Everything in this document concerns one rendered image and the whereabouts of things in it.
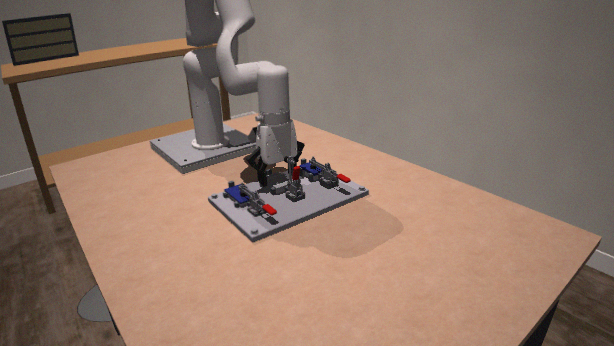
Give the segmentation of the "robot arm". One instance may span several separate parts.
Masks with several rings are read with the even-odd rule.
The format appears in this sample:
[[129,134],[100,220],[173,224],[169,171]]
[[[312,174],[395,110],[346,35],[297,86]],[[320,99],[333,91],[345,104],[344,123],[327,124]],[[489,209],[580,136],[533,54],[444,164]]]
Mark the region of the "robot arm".
[[218,42],[217,49],[192,50],[183,58],[196,137],[192,147],[198,150],[215,150],[229,143],[223,131],[220,93],[211,81],[215,77],[221,77],[231,95],[258,91],[257,122],[279,125],[290,121],[288,70],[268,61],[238,64],[236,36],[255,23],[250,1],[215,0],[215,3],[219,14],[214,12],[214,0],[185,0],[189,42],[193,45]]

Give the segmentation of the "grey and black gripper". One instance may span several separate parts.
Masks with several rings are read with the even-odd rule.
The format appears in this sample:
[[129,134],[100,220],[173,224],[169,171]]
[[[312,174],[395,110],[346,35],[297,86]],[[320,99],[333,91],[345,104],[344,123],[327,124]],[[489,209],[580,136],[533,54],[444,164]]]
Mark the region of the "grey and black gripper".
[[[257,170],[258,182],[267,186],[267,173],[265,172],[267,165],[282,162],[285,156],[293,156],[296,162],[294,167],[296,167],[304,146],[304,143],[297,141],[292,119],[279,125],[267,125],[260,122],[257,126],[257,149],[246,160]],[[255,163],[256,158],[258,158],[257,164]]]

